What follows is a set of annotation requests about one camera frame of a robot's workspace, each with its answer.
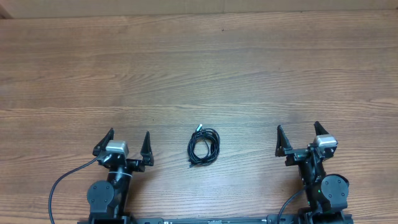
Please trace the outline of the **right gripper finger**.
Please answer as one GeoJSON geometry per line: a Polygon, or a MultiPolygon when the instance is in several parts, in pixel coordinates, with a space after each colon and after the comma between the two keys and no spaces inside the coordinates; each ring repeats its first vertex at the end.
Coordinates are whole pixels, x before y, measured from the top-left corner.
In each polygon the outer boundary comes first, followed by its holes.
{"type": "Polygon", "coordinates": [[[277,144],[275,148],[275,156],[282,157],[286,156],[292,150],[292,146],[284,133],[281,125],[277,127],[277,144]]]}
{"type": "Polygon", "coordinates": [[[315,134],[317,136],[329,134],[329,132],[320,124],[319,121],[314,122],[315,134]]]}

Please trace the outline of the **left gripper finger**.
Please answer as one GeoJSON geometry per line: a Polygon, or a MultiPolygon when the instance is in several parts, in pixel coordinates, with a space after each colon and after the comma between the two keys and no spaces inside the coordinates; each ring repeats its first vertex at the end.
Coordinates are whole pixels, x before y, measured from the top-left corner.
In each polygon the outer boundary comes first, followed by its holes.
{"type": "Polygon", "coordinates": [[[153,166],[154,165],[154,157],[152,153],[152,148],[150,144],[150,132],[146,132],[144,142],[142,144],[141,152],[142,162],[145,166],[153,166]]]}
{"type": "Polygon", "coordinates": [[[98,156],[101,151],[106,150],[106,146],[110,142],[110,140],[114,139],[114,129],[111,128],[105,137],[93,148],[92,155],[98,156]]]}

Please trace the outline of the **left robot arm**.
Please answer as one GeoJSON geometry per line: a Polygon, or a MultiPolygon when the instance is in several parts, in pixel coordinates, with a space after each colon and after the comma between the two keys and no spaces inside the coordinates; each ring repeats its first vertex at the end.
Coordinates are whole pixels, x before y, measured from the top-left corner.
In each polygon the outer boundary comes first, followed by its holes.
{"type": "Polygon", "coordinates": [[[133,173],[144,172],[147,166],[154,165],[150,132],[146,132],[142,144],[142,158],[129,159],[128,154],[127,142],[115,140],[113,128],[93,148],[95,161],[107,168],[108,176],[92,184],[87,191],[90,204],[87,223],[137,223],[125,208],[133,173]]]}

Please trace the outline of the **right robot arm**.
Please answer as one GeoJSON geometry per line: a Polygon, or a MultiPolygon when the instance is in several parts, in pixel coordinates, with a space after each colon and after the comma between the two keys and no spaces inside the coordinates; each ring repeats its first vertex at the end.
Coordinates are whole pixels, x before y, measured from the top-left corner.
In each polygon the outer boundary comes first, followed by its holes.
{"type": "Polygon", "coordinates": [[[277,223],[353,223],[351,215],[343,210],[348,207],[349,180],[339,174],[327,174],[323,162],[334,156],[338,141],[317,121],[315,138],[306,148],[294,149],[281,125],[277,127],[275,156],[285,157],[286,166],[297,166],[303,189],[291,196],[277,214],[277,223]],[[296,215],[283,215],[288,204],[306,194],[308,207],[296,215]]]}

